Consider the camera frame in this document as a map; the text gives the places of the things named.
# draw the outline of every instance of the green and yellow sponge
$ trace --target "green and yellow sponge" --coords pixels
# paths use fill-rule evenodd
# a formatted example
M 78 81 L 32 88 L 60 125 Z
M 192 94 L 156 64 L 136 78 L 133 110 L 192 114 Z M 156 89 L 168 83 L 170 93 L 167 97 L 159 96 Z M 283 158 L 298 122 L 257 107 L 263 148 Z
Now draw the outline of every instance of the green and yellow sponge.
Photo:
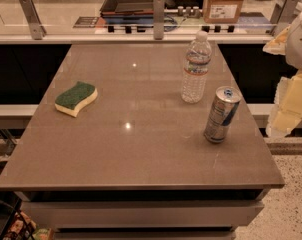
M 79 81 L 56 98 L 55 107 L 58 111 L 77 117 L 80 110 L 93 102 L 97 96 L 95 86 Z

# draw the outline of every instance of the clear plastic bottle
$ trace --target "clear plastic bottle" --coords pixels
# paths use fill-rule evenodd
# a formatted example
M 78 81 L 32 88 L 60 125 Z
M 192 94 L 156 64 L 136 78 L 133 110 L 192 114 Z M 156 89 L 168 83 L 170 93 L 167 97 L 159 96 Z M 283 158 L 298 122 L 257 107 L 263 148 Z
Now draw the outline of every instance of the clear plastic bottle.
M 199 31 L 189 45 L 183 68 L 181 97 L 185 102 L 196 103 L 202 99 L 212 49 L 208 33 Z

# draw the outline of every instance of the floor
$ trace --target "floor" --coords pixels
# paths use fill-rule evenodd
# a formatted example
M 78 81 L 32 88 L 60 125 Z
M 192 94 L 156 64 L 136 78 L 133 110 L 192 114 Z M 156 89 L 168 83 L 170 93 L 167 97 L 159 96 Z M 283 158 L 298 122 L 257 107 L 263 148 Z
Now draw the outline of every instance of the floor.
M 302 240 L 302 138 L 265 140 L 286 185 L 268 193 L 265 208 L 248 227 L 237 229 L 236 240 Z M 0 154 L 4 151 L 0 140 Z

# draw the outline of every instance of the silver aluminum can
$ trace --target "silver aluminum can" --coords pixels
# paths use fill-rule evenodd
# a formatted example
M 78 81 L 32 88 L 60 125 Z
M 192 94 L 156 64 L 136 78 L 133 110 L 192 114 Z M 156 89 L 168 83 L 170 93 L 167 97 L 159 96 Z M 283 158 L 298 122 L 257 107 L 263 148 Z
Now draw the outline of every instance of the silver aluminum can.
M 241 98 L 241 93 L 232 87 L 222 86 L 217 89 L 204 130 L 208 141 L 224 141 Z

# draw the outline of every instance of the bottle cap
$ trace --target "bottle cap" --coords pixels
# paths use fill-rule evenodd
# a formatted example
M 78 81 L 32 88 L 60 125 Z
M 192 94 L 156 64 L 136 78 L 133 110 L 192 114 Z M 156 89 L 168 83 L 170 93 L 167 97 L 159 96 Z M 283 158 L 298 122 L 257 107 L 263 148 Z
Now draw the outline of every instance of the bottle cap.
M 196 40 L 200 42 L 205 42 L 208 39 L 208 33 L 206 31 L 198 31 L 196 35 Z

